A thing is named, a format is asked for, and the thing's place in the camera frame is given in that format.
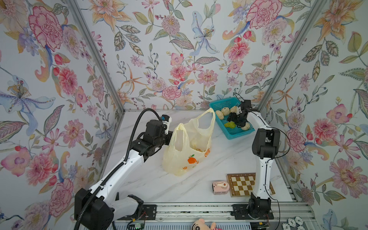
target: blue plastic basket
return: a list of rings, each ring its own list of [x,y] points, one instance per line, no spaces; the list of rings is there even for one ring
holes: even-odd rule
[[[221,99],[221,100],[217,100],[214,102],[211,102],[209,104],[209,106],[211,108],[213,108],[214,111],[216,110],[220,110],[224,107],[228,107],[229,109],[231,109],[231,107],[233,106],[239,106],[240,102],[237,98],[225,98],[225,99]],[[222,129],[223,133],[225,134],[227,139],[234,139],[237,137],[241,137],[247,134],[250,134],[251,132],[254,131],[254,128],[251,124],[250,129],[248,129],[247,131],[242,130],[241,128],[235,127],[235,128],[226,128],[224,126],[225,123],[227,123],[228,121],[226,120],[228,118],[228,115],[224,117],[223,120],[220,120],[219,117],[216,115],[216,122],[217,124],[220,126],[220,128]]]

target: floral wallpaper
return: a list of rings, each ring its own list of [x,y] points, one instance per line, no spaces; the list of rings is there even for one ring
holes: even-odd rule
[[[84,0],[79,7],[127,109],[258,104],[312,0]]]
[[[68,229],[121,112],[64,0],[0,0],[0,40],[0,229]]]
[[[282,165],[297,198],[325,230],[368,227],[367,9],[326,1],[264,110],[289,138]]]

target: yellow plastic bag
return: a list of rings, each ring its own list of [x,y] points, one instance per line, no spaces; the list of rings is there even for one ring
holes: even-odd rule
[[[198,120],[206,113],[212,113],[211,124],[207,129],[201,129]],[[210,108],[188,123],[180,123],[174,129],[170,144],[163,155],[162,166],[166,172],[181,176],[208,156],[215,118],[215,112]]]

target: table surface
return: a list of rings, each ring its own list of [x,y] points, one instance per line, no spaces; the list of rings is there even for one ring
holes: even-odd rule
[[[125,114],[105,169],[105,175],[124,157],[139,113],[127,112]],[[203,112],[158,112],[159,115],[167,114],[172,118],[169,130],[174,130],[179,123],[187,123],[201,113]],[[146,112],[143,115],[136,130],[135,139],[139,133],[145,131],[146,123],[151,119],[156,119],[152,112]],[[200,120],[202,125],[200,128],[209,127],[211,119],[211,114],[204,115]],[[133,194],[144,202],[248,202],[249,197],[231,197],[230,192],[214,195],[212,182],[226,181],[226,176],[230,173],[255,172],[256,156],[251,150],[255,133],[228,140],[215,123],[211,153],[200,165],[180,177],[169,174],[162,168],[163,153],[167,147],[165,145],[128,177],[119,191],[120,197]],[[270,181],[276,192],[272,198],[280,202],[292,201],[275,162],[271,168]]]

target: stuffed animal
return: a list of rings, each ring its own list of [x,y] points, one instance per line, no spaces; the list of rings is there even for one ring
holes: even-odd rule
[[[196,220],[194,222],[194,224],[192,225],[192,228],[191,230],[222,230],[222,229],[217,229],[216,228],[216,223],[213,222],[211,224],[211,228],[209,228],[206,224],[205,224],[205,220],[204,219],[199,219],[199,220]]]

